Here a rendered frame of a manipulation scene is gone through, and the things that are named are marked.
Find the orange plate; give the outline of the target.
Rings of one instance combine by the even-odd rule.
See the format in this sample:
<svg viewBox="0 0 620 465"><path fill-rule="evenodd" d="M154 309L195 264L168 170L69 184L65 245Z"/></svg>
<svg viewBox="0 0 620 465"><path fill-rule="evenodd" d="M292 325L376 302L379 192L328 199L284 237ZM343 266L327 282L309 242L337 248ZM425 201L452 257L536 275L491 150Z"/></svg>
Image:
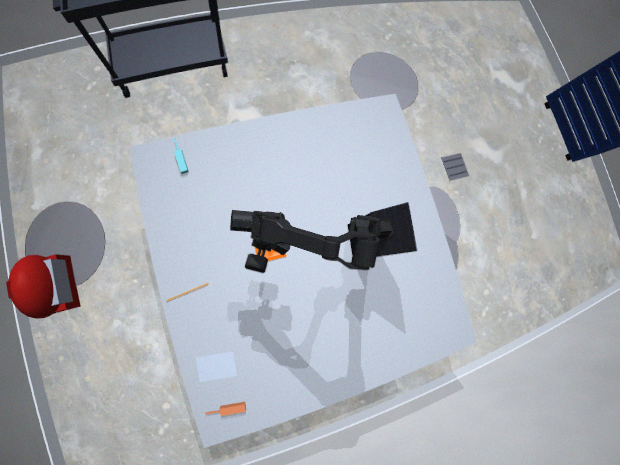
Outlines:
<svg viewBox="0 0 620 465"><path fill-rule="evenodd" d="M256 250L256 254L257 254L258 249L255 248L255 250ZM277 252L275 252L275 251L273 251L271 249L271 252L268 252L268 251L265 252L265 256L264 257L266 257L268 259L268 261L270 261L270 260L286 257L286 254L282 256L279 253L277 253Z"/></svg>

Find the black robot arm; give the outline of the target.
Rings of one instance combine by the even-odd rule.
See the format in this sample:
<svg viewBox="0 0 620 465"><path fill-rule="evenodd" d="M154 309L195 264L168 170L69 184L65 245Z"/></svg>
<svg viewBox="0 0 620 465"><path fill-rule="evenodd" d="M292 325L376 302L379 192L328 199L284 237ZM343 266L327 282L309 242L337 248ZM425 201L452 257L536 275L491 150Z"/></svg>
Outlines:
<svg viewBox="0 0 620 465"><path fill-rule="evenodd" d="M251 239L268 245L269 252L272 249L280 255L285 255L291 245L321 255L325 260L339 261L347 268L355 270L374 268L379 242L394 236L389 217L381 220L372 216L357 215L357 218L353 217L350 220L349 232L336 237L323 236L293 227L283 213L268 211L232 210L230 230L251 232ZM348 240L355 242L351 262L345 262L338 257L340 244Z"/></svg>

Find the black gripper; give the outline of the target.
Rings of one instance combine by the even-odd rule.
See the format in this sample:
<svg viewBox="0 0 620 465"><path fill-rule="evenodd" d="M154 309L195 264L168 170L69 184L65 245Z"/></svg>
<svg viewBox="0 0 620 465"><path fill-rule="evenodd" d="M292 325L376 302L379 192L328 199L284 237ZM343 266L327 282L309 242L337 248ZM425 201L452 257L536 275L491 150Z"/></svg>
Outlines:
<svg viewBox="0 0 620 465"><path fill-rule="evenodd" d="M253 240L251 246L254 246L255 248L257 248L258 253L257 255L252 254L252 253L248 254L246 263L245 263L245 268L248 270L256 271L256 272L265 273L268 259L264 256L265 256L265 252L267 250L268 245L257 243L255 242L255 240ZM262 255L261 255L261 251L262 251Z"/></svg>

